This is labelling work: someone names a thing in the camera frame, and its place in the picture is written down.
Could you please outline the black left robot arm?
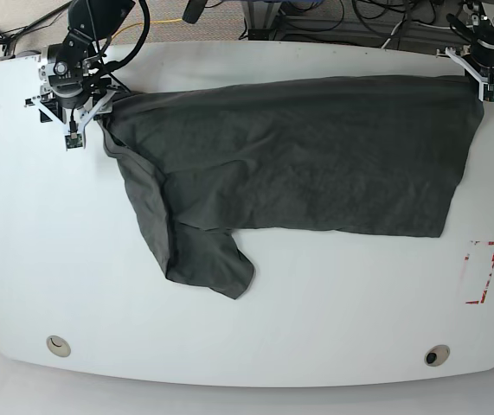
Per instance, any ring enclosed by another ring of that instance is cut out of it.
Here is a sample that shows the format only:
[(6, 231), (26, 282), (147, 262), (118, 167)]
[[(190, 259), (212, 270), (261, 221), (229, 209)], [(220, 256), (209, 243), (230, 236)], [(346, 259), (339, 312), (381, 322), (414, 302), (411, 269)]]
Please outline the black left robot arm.
[(462, 10), (468, 15), (467, 22), (454, 14), (448, 14), (446, 20), (464, 44), (446, 48), (444, 55), (474, 79), (481, 100), (494, 102), (494, 1), (464, 1)]

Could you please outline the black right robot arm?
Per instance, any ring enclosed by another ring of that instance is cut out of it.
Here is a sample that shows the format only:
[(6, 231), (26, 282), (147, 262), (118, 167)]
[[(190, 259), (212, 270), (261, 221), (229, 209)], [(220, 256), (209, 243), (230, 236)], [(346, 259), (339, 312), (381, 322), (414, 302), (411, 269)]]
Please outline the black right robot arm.
[[(135, 5), (143, 15), (137, 43), (123, 59), (107, 61), (106, 50)], [(151, 24), (146, 1), (72, 1), (67, 35), (43, 49), (38, 60), (40, 91), (25, 101), (41, 121), (58, 124), (68, 149), (86, 145), (86, 127), (112, 110), (112, 99), (130, 89), (115, 76), (143, 47)]]

